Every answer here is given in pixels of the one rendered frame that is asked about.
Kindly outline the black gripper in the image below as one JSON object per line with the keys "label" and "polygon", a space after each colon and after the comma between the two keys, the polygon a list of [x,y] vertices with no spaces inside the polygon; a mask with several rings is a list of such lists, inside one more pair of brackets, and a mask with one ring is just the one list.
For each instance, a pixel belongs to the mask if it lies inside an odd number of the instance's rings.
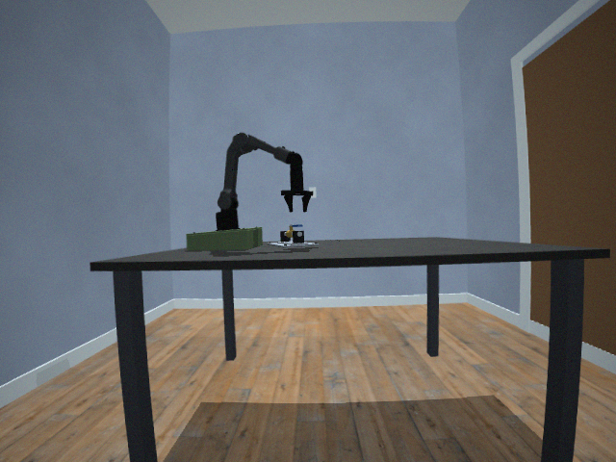
{"label": "black gripper", "polygon": [[292,180],[291,181],[291,190],[292,191],[281,191],[281,195],[285,195],[284,199],[286,200],[289,211],[293,211],[293,196],[294,195],[303,195],[302,203],[303,203],[303,212],[307,212],[307,206],[313,192],[304,191],[303,190],[303,181],[302,180]]}

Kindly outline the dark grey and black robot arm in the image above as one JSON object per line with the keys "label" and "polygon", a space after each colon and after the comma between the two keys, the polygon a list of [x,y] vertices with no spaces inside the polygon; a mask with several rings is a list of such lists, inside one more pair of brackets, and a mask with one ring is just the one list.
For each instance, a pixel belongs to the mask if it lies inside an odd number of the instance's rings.
{"label": "dark grey and black robot arm", "polygon": [[216,213],[217,231],[241,229],[239,228],[238,213],[236,211],[239,206],[236,193],[238,161],[240,156],[251,152],[253,149],[262,149],[273,154],[275,159],[290,165],[291,181],[303,181],[303,162],[298,153],[287,150],[284,146],[274,147],[253,136],[247,136],[245,133],[238,133],[233,137],[233,142],[231,142],[227,149],[224,188],[220,192],[218,199],[218,206],[222,212]]}

